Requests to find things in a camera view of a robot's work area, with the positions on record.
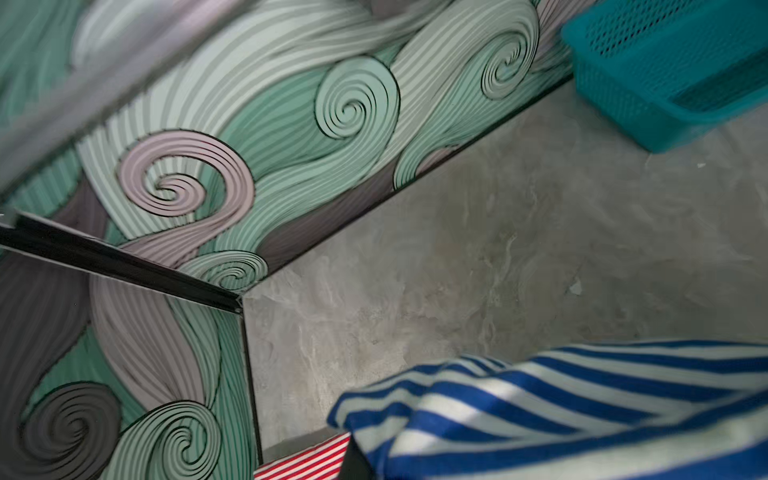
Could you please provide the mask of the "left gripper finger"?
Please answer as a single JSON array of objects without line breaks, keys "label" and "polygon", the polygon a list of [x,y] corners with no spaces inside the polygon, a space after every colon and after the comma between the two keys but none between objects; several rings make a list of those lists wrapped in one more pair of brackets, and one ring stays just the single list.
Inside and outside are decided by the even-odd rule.
[{"label": "left gripper finger", "polygon": [[375,480],[375,472],[353,437],[347,445],[337,480]]}]

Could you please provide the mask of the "red white striped tank top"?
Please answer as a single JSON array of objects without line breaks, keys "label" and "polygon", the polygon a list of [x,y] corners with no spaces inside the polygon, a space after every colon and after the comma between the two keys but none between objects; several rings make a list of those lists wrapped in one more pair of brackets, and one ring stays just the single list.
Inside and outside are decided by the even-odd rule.
[{"label": "red white striped tank top", "polygon": [[255,470],[255,480],[333,480],[339,477],[350,434],[331,437],[317,445],[272,461]]}]

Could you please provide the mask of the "navy white striped tank top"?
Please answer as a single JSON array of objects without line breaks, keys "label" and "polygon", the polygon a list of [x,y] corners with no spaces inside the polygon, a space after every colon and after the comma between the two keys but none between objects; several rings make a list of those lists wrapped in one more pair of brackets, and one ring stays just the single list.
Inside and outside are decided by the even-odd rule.
[{"label": "navy white striped tank top", "polygon": [[574,344],[461,356],[342,393],[328,424],[381,479],[763,479],[767,348]]}]

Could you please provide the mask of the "teal plastic basket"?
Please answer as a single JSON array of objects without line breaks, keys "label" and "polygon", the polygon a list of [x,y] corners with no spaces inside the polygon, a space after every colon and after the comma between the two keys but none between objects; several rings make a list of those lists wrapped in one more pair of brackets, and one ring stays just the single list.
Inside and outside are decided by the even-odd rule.
[{"label": "teal plastic basket", "polygon": [[561,35],[578,93],[653,153],[767,101],[764,1],[601,1]]}]

